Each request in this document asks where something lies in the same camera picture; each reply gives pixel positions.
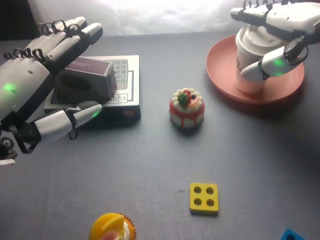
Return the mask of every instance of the round plate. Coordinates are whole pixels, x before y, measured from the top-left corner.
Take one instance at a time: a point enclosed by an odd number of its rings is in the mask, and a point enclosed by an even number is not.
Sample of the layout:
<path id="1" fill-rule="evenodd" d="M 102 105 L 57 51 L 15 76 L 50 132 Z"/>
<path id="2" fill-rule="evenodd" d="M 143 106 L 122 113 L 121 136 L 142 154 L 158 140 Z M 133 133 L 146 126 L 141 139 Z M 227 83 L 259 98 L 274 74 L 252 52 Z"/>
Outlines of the round plate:
<path id="1" fill-rule="evenodd" d="M 247 94 L 236 88 L 236 67 L 236 35 L 232 35 L 220 40 L 210 49 L 206 58 L 206 71 L 219 91 L 247 104 L 271 104 L 283 100 L 301 86 L 305 76 L 305 68 L 301 63 L 285 75 L 268 78 L 260 92 Z"/>

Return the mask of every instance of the white robotic hand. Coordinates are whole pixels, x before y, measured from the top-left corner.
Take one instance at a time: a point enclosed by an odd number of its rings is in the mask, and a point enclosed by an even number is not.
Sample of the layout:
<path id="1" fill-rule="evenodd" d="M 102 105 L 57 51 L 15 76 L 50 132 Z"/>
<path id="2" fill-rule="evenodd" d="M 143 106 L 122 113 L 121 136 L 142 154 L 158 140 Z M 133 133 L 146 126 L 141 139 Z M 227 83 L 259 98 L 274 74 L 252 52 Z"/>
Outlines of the white robotic hand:
<path id="1" fill-rule="evenodd" d="M 102 36 L 101 24 L 86 25 L 84 17 L 55 21 L 51 28 L 45 24 L 44 34 L 25 49 L 4 54 L 8 61 L 0 66 L 0 134 L 2 130 L 12 132 L 24 154 L 30 154 L 39 141 L 55 140 L 75 131 L 102 109 L 90 101 L 26 122 L 54 88 L 58 72 Z M 7 138 L 1 139 L 0 166 L 14 163 L 17 153 L 12 144 Z"/>
<path id="2" fill-rule="evenodd" d="M 231 17 L 236 21 L 253 26 L 263 26 L 267 32 L 279 39 L 288 41 L 283 46 L 268 52 L 241 71 L 248 81 L 265 81 L 269 77 L 286 74 L 302 63 L 308 56 L 308 45 L 320 42 L 320 3 L 268 3 L 246 5 L 233 8 Z"/>

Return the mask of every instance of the gray table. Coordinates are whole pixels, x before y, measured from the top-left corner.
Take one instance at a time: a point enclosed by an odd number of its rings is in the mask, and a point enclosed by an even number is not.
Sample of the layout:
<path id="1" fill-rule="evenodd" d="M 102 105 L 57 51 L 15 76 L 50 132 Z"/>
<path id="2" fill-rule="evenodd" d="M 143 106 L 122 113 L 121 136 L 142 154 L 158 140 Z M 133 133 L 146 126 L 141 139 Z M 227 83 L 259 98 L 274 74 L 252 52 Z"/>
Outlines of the gray table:
<path id="1" fill-rule="evenodd" d="M 91 46 L 86 56 L 140 55 L 142 118 L 132 127 L 99 119 L 77 140 L 39 144 L 1 168 L 0 239 L 85 240 L 107 212 L 130 216 L 139 240 L 279 240 L 286 228 L 320 239 L 320 47 L 310 47 L 298 103 L 281 117 L 256 117 L 222 100 L 207 78 L 207 52 L 234 33 L 108 37 Z M 3 54 L 27 41 L 0 44 Z M 206 106 L 194 135 L 168 117 L 184 87 Z M 192 182 L 218 184 L 218 216 L 190 213 Z"/>

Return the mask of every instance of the white curtain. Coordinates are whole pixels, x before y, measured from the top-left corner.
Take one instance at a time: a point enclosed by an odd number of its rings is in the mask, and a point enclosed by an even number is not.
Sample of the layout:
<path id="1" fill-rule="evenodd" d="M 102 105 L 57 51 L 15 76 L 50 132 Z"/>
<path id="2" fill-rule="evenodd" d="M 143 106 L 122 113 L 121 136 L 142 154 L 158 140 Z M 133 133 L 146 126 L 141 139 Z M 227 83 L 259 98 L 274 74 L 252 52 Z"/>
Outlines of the white curtain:
<path id="1" fill-rule="evenodd" d="M 230 9 L 243 0 L 29 0 L 36 23 L 79 16 L 107 36 L 239 29 Z"/>

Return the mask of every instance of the calculator box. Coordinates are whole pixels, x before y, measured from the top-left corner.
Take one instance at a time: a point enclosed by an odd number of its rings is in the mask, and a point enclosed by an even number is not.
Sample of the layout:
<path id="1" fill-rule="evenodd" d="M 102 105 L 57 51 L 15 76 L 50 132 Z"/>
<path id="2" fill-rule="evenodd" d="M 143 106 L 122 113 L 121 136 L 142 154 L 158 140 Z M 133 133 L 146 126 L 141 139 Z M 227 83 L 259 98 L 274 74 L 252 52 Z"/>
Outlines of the calculator box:
<path id="1" fill-rule="evenodd" d="M 117 90 L 112 62 L 77 57 L 55 78 L 53 103 L 105 104 Z"/>
<path id="2" fill-rule="evenodd" d="M 102 105 L 99 116 L 108 119 L 140 119 L 141 118 L 141 81 L 138 55 L 126 56 L 90 56 L 88 59 L 104 61 L 112 64 L 116 91 L 114 97 Z M 67 109 L 74 106 L 57 96 L 53 90 L 45 100 L 44 111 Z"/>

